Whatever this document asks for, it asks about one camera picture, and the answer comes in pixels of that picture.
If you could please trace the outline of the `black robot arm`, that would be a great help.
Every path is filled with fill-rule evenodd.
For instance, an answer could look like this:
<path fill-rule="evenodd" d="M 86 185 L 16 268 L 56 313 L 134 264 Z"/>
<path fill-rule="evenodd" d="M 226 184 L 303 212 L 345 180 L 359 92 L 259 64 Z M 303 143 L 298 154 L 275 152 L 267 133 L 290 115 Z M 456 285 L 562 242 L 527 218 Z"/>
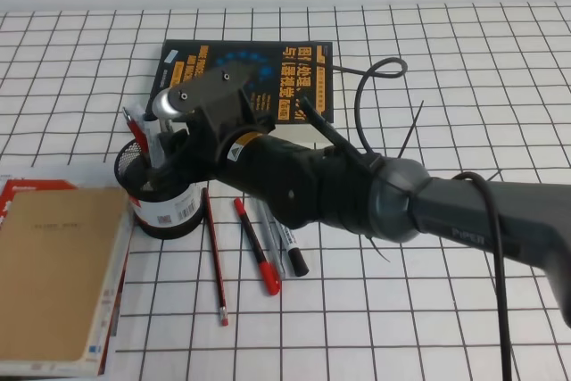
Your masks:
<path fill-rule="evenodd" d="M 264 132 L 239 102 L 185 98 L 152 103 L 188 132 L 170 175 L 217 179 L 265 202 L 297 229 L 311 222 L 404 243 L 420 233 L 502 254 L 542 269 L 564 319 L 570 316 L 570 188 L 561 184 L 434 178 L 419 163 L 360 153 L 331 132 L 312 150 Z"/>

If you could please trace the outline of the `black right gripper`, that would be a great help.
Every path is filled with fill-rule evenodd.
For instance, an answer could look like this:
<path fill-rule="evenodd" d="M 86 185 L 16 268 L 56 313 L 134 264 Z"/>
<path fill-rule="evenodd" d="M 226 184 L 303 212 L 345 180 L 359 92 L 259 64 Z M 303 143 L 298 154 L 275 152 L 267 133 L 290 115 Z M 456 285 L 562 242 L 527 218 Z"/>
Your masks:
<path fill-rule="evenodd" d="M 182 122 L 186 128 L 173 135 L 161 134 L 166 161 L 151 173 L 151 183 L 190 184 L 215 178 L 234 187 L 270 187 L 275 159 L 265 136 L 275 125 L 269 114 L 253 113 L 253 124 L 222 141 L 196 119 Z"/>

